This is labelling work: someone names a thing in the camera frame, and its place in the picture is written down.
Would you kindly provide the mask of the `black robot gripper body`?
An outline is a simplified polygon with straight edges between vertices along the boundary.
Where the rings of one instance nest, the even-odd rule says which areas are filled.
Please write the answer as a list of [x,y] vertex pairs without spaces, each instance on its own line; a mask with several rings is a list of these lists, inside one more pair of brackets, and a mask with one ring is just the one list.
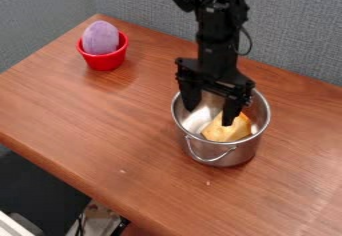
[[198,57],[175,60],[178,75],[192,75],[202,81],[202,92],[221,96],[237,96],[250,103],[255,82],[238,69],[239,37],[227,41],[198,41]]

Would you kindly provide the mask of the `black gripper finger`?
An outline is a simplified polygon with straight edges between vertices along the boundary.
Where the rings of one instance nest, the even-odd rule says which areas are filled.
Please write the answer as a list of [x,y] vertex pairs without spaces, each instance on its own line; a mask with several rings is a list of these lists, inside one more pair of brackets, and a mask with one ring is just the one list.
[[229,96],[225,99],[223,114],[222,114],[222,125],[230,126],[234,122],[235,117],[239,115],[245,106],[245,100],[237,96]]
[[184,108],[192,111],[202,100],[202,81],[192,75],[178,75],[176,79]]

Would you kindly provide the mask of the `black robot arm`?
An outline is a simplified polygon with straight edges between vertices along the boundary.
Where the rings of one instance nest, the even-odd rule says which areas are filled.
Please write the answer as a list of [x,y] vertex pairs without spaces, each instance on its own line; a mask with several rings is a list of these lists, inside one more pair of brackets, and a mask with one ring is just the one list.
[[194,110],[204,91],[225,100],[222,124],[233,124],[242,108],[251,102],[255,82],[238,69],[239,38],[250,7],[245,0],[172,0],[178,7],[195,14],[198,22],[198,57],[179,57],[176,80],[187,110]]

